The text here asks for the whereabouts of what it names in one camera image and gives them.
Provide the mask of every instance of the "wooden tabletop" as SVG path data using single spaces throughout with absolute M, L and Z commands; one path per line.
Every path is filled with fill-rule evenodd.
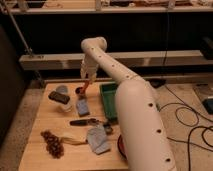
M 87 90 L 87 102 L 91 114 L 87 117 L 94 117 L 104 120 L 103 105 L 99 93 L 99 84 L 94 83 L 89 86 Z M 22 161 L 19 167 L 20 171 L 68 171 L 68 170 L 128 170 L 126 161 L 119 154 L 117 149 L 117 139 L 120 135 L 119 126 L 113 125 L 114 132 L 108 136 L 111 145 L 111 151 L 101 155 L 94 154 L 89 145 L 73 146 L 64 144 L 65 154 L 60 159 L 53 159 L 46 151 L 46 143 L 41 137 L 41 131 L 49 129 L 53 134 L 61 136 L 63 133 L 68 132 L 72 136 L 85 138 L 87 130 L 91 127 L 71 127 L 69 121 L 79 119 L 75 103 L 77 97 L 74 93 L 75 89 L 82 86 L 82 83 L 68 83 L 63 84 L 69 87 L 69 94 L 72 101 L 72 110 L 68 113 L 63 113 L 58 107 L 57 103 L 48 99 L 50 91 L 55 90 L 61 84 L 48 84 L 43 99 L 41 101 L 36 120 L 34 122 L 32 132 L 30 134 L 28 144 L 25 148 Z M 208 119 L 213 120 L 213 115 L 207 114 L 196 96 L 193 86 L 191 84 L 177 84 L 168 85 L 168 87 L 177 94 L 182 100 L 194 107 L 197 111 L 202 113 Z M 163 106 L 167 103 L 180 102 L 174 95 L 172 95 L 164 86 L 157 89 L 159 93 L 158 104 Z M 192 127 L 186 127 L 178 122 L 175 117 L 175 110 L 178 105 L 170 105 L 161 111 L 161 118 L 164 123 L 167 136 L 177 140 L 186 141 L 188 134 Z M 187 110 L 179 113 L 179 119 L 187 124 L 196 122 L 195 115 Z M 199 125 L 210 126 L 212 123 L 200 118 Z M 201 131 L 193 132 L 191 142 L 202 145 L 206 148 L 206 144 L 202 141 Z M 206 138 L 208 142 L 213 142 L 213 136 L 207 133 Z M 177 169 L 181 171 L 188 170 L 187 159 L 187 145 L 186 143 L 177 143 L 170 141 L 171 149 L 173 151 Z M 193 171 L 212 171 L 213 153 L 203 150 L 201 148 L 191 146 L 191 165 Z
M 73 137 L 84 139 L 86 138 L 87 130 L 91 128 L 91 126 L 74 127 L 69 125 L 69 121 L 79 119 L 75 107 L 77 100 L 75 89 L 83 84 L 63 84 L 68 86 L 71 97 L 72 109 L 68 113 L 63 113 L 58 103 L 48 99 L 50 91 L 55 90 L 59 85 L 61 84 L 48 84 L 45 89 L 19 170 L 127 170 L 127 163 L 117 149 L 117 139 L 120 135 L 118 125 L 113 125 L 113 134 L 108 136 L 111 151 L 104 154 L 96 155 L 91 151 L 88 144 L 80 146 L 64 144 L 65 153 L 60 159 L 53 159 L 46 151 L 46 143 L 40 135 L 41 131 L 49 129 L 59 137 L 64 133 L 69 133 Z M 99 83 L 95 83 L 88 88 L 87 103 L 91 114 L 80 119 L 93 117 L 105 120 L 99 94 Z

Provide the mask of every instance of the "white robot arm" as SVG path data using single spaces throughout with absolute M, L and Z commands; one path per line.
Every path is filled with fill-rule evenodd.
M 103 37 L 82 41 L 81 76 L 92 83 L 100 66 L 119 85 L 115 107 L 131 171 L 175 171 L 176 165 L 156 108 L 156 91 L 135 72 L 105 53 Z

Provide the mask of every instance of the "green tray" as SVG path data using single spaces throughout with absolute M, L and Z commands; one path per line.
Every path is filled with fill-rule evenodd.
M 117 120 L 115 110 L 115 92 L 118 85 L 115 83 L 101 84 L 100 93 L 104 106 L 105 116 L 108 120 Z

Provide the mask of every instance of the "black cable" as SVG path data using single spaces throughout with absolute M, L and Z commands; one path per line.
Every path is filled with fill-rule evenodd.
M 167 139 L 169 139 L 169 140 L 171 140 L 171 141 L 174 141 L 174 142 L 177 142 L 177 143 L 184 143 L 184 144 L 187 144 L 187 143 L 188 143 L 187 141 L 184 141 L 184 140 L 177 140 L 177 139 L 174 139 L 174 138 L 171 138 L 171 137 L 167 137 Z M 190 143 L 190 145 L 194 145 L 194 146 L 199 147 L 199 148 L 201 148 L 201 149 L 203 149 L 203 150 L 206 150 L 206 151 L 209 151 L 209 152 L 213 152 L 213 150 L 208 149 L 208 148 L 206 148 L 206 147 L 203 147 L 203 146 L 201 146 L 201 145 L 199 145 L 199 144 L 196 144 L 196 143 L 193 143 L 193 142 L 189 142 L 189 143 Z
M 190 130 L 190 132 L 189 132 L 189 134 L 188 134 L 188 139 L 187 139 L 188 171 L 191 171 L 191 153 L 190 153 L 190 145 L 195 145 L 195 146 L 200 147 L 200 148 L 202 148 L 202 149 L 205 149 L 205 150 L 208 150 L 208 151 L 213 152 L 213 150 L 211 150 L 211 149 L 208 149 L 208 148 L 205 148 L 205 147 L 200 146 L 200 145 L 198 145 L 198 144 L 195 144 L 195 143 L 190 142 L 190 138 L 191 138 L 191 135 L 192 135 L 193 131 L 196 130 L 196 129 L 198 129 L 198 128 L 204 128 L 204 130 L 202 131 L 202 134 L 201 134 L 202 140 L 204 141 L 204 143 L 205 143 L 208 147 L 213 148 L 213 145 L 210 144 L 210 143 L 206 140 L 206 138 L 205 138 L 205 133 L 206 133 L 207 130 L 210 130 L 211 132 L 213 132 L 213 126 L 210 126 L 210 127 L 197 126 L 197 125 L 199 124 L 199 117 L 198 117 L 198 116 L 200 116 L 201 118 L 203 118 L 203 119 L 205 119 L 205 120 L 207 120 L 207 121 L 209 121 L 209 122 L 211 122 L 211 123 L 213 123 L 213 120 L 210 120 L 210 119 L 206 118 L 205 116 L 203 116 L 200 112 L 198 112 L 196 109 L 194 109 L 193 107 L 191 107 L 190 105 L 188 105 L 184 100 L 182 100 L 180 97 L 178 97 L 178 96 L 177 96 L 172 90 L 170 90 L 166 85 L 165 85 L 165 87 L 166 87 L 166 89 L 167 89 L 171 94 L 173 94 L 173 95 L 174 95 L 178 100 L 180 100 L 182 103 L 180 103 L 180 102 L 174 102 L 174 103 L 165 104 L 164 106 L 162 106 L 162 107 L 160 108 L 159 111 L 161 111 L 162 109 L 164 109 L 165 107 L 167 107 L 167 106 L 169 106 L 169 105 L 174 105 L 174 104 L 176 104 L 176 105 L 181 105 L 181 107 L 179 107 L 179 108 L 177 108 L 177 109 L 175 110 L 175 116 L 176 116 L 177 120 L 178 120 L 181 124 L 183 124 L 183 125 L 185 125 L 185 126 L 189 126 L 189 127 L 194 127 L 194 126 L 196 126 L 196 127 L 192 128 L 192 129 Z M 181 109 L 187 109 L 187 110 L 190 110 L 192 113 L 194 113 L 195 116 L 196 116 L 196 118 L 197 118 L 196 123 L 194 123 L 193 125 L 189 125 L 189 124 L 186 124 L 186 123 L 182 122 L 182 121 L 179 119 L 179 117 L 178 117 L 178 111 L 181 110 Z M 179 142 L 179 143 L 186 143 L 186 141 L 176 140 L 176 139 L 173 139 L 173 138 L 170 138 L 170 137 L 168 137 L 168 139 L 171 140 L 171 141 Z
M 196 112 L 194 112 L 194 110 L 192 110 L 190 107 L 186 106 L 184 103 L 168 103 L 168 104 L 162 106 L 162 107 L 160 108 L 159 111 L 161 111 L 162 109 L 164 109 L 165 107 L 167 107 L 167 106 L 169 106 L 169 105 L 182 105 L 181 107 L 178 107 L 178 108 L 176 108 L 176 110 L 175 110 L 175 117 L 176 117 L 176 119 L 177 119 L 181 124 L 183 124 L 183 125 L 185 125 L 185 126 L 187 126 L 187 127 L 194 127 L 194 126 L 197 126 L 197 125 L 199 124 L 199 121 L 200 121 L 200 120 L 199 120 L 198 114 L 197 114 Z M 193 124 L 187 124 L 187 123 L 184 123 L 184 122 L 179 118 L 179 111 L 180 111 L 180 110 L 183 110 L 183 109 L 189 110 L 189 111 L 192 112 L 192 114 L 195 115 L 195 117 L 196 117 L 195 123 L 193 123 Z
M 167 85 L 165 85 L 165 88 L 171 93 L 173 94 L 178 100 L 180 100 L 184 105 L 186 105 L 187 107 L 189 107 L 194 113 L 196 113 L 196 115 L 199 115 L 201 118 L 203 118 L 204 120 L 207 120 L 211 123 L 213 123 L 213 120 L 206 118 L 205 116 L 203 116 L 200 112 L 198 112 L 196 109 L 194 109 L 193 107 L 191 107 L 189 104 L 187 104 L 185 101 L 183 101 L 180 97 L 178 97 L 172 90 L 169 89 L 169 87 Z
M 197 126 L 194 127 L 190 130 L 189 135 L 188 135 L 188 140 L 187 140 L 187 156 L 188 156 L 188 171 L 191 171 L 191 155 L 190 155 L 190 138 L 194 130 L 199 129 L 199 128 L 204 128 L 204 129 L 211 129 L 210 127 L 206 126 Z
M 210 127 L 208 127 L 208 128 L 205 128 L 205 129 L 203 130 L 201 136 L 202 136 L 203 141 L 206 143 L 206 145 L 208 145 L 209 147 L 212 147 L 212 148 L 213 148 L 213 145 L 212 145 L 212 144 L 209 144 L 209 142 L 208 142 L 208 141 L 206 140 L 206 138 L 205 138 L 205 133 L 206 133 L 206 131 L 208 131 L 208 130 L 210 130 L 211 132 L 213 132 L 213 126 L 210 126 Z
M 167 59 L 167 53 L 168 53 L 168 48 L 169 48 L 169 33 L 170 33 L 170 17 L 169 17 L 169 12 L 168 9 L 166 11 L 166 18 L 167 18 L 167 29 L 166 29 L 166 43 L 165 43 L 165 55 L 163 58 L 163 62 L 161 65 L 161 79 L 163 79 L 164 76 L 164 69 L 165 69 L 165 64 L 166 64 L 166 59 Z

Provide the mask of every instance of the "gray cloth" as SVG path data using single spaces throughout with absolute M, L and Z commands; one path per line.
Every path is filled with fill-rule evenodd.
M 56 88 L 56 91 L 57 91 L 58 93 L 61 93 L 61 94 L 67 94 L 67 93 L 68 93 L 68 88 L 67 88 L 67 86 L 65 86 L 65 85 L 60 85 L 60 86 L 58 86 L 58 87 Z
M 96 154 L 101 154 L 110 150 L 107 135 L 102 125 L 97 125 L 87 132 L 87 141 L 92 151 Z
M 89 109 L 87 106 L 87 101 L 85 99 L 78 100 L 76 103 L 76 108 L 80 116 L 88 115 Z

